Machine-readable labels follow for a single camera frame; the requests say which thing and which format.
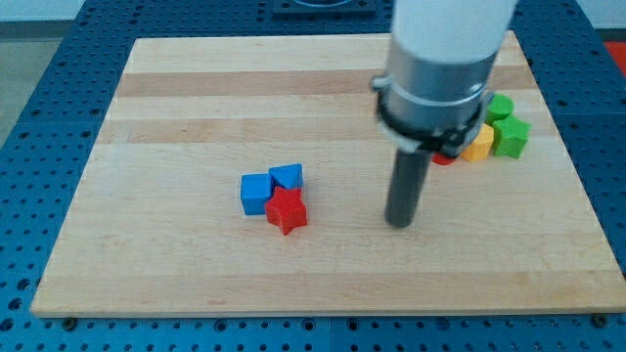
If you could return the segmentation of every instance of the toy block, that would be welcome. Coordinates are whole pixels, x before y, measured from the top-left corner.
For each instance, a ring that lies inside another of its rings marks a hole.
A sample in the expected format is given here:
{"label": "toy block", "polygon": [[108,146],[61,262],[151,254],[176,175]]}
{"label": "toy block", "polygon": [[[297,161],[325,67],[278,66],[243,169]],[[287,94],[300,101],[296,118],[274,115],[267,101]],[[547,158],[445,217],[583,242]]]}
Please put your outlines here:
{"label": "toy block", "polygon": [[467,161],[481,161],[489,156],[491,146],[493,145],[494,132],[493,128],[486,123],[480,127],[480,132],[462,153],[461,157]]}
{"label": "toy block", "polygon": [[435,153],[432,155],[432,162],[436,163],[437,165],[450,165],[456,160],[457,159],[455,157],[448,157],[439,153]]}
{"label": "toy block", "polygon": [[300,199],[301,193],[301,189],[286,190],[278,186],[274,190],[274,196],[265,203],[267,221],[278,226],[285,236],[294,228],[307,224],[306,207]]}
{"label": "toy block", "polygon": [[494,121],[501,120],[513,113],[515,104],[511,98],[502,94],[495,94],[489,106],[485,123],[491,126]]}
{"label": "toy block", "polygon": [[519,158],[528,142],[530,127],[532,127],[530,123],[523,122],[513,115],[494,121],[493,155]]}
{"label": "toy block", "polygon": [[302,187],[302,164],[271,167],[269,172],[276,186],[287,190]]}
{"label": "toy block", "polygon": [[265,203],[272,197],[272,178],[269,174],[242,176],[241,198],[246,215],[265,214]]}

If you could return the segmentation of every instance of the green block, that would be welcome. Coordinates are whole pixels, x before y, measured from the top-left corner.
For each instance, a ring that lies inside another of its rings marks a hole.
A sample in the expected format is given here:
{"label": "green block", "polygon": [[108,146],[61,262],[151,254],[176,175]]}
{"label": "green block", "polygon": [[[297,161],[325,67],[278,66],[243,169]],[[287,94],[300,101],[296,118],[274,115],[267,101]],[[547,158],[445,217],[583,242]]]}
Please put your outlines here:
{"label": "green block", "polygon": [[511,98],[506,95],[496,94],[487,107],[485,123],[492,126],[494,121],[505,119],[512,114],[514,109],[515,104]]}
{"label": "green block", "polygon": [[494,121],[493,155],[519,158],[528,142],[530,127],[532,124],[523,122],[512,114]]}

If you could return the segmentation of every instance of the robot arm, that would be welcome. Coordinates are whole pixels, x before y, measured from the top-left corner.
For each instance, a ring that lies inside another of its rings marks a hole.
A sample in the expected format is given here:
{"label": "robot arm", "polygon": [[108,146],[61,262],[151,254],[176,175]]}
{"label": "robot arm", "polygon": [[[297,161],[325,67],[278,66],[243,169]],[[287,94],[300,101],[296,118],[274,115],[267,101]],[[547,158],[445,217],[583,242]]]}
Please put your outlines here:
{"label": "robot arm", "polygon": [[385,218],[411,224],[432,153],[456,157],[484,121],[489,73],[516,0],[396,0],[382,132],[398,145]]}

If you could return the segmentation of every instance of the blue block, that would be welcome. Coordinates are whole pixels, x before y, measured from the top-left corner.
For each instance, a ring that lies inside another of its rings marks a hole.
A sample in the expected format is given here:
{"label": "blue block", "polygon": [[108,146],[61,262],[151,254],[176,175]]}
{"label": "blue block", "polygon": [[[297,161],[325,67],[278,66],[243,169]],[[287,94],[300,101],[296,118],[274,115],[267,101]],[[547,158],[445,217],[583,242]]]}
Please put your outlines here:
{"label": "blue block", "polygon": [[270,175],[272,176],[274,185],[281,186],[287,190],[301,188],[303,184],[302,164],[272,167],[270,168]]}
{"label": "blue block", "polygon": [[265,203],[272,197],[272,178],[269,174],[242,176],[241,198],[246,215],[265,214]]}

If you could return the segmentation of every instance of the pegboard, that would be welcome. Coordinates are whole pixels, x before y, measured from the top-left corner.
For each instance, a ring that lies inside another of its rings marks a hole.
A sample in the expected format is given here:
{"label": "pegboard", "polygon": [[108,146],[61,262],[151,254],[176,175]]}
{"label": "pegboard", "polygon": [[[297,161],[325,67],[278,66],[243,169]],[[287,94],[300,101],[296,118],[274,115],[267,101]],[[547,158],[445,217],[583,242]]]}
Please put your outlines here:
{"label": "pegboard", "polygon": [[[626,350],[623,314],[74,322],[28,313],[135,38],[385,32],[391,8],[378,0],[374,15],[274,19],[270,1],[87,0],[0,152],[0,351]],[[521,0],[512,28],[624,270],[624,79],[574,0]]]}

